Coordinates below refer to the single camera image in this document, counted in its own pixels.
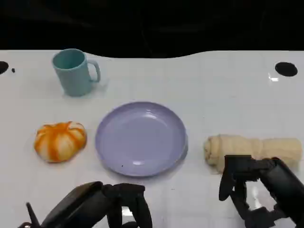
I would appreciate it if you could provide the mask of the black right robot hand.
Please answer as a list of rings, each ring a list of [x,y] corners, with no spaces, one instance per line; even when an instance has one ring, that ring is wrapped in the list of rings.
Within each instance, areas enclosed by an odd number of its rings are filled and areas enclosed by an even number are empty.
[[[250,210],[248,181],[261,181],[276,201],[274,209]],[[250,155],[226,155],[219,186],[219,200],[231,198],[247,228],[270,228],[275,221],[290,218],[297,228],[304,226],[304,185],[277,157],[255,160]]]

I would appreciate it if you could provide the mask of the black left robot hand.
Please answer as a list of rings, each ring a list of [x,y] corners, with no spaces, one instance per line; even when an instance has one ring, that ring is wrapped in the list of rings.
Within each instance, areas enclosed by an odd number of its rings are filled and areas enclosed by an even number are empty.
[[[111,228],[151,228],[142,185],[100,181],[75,187],[46,216],[43,228],[92,228],[107,218]]]

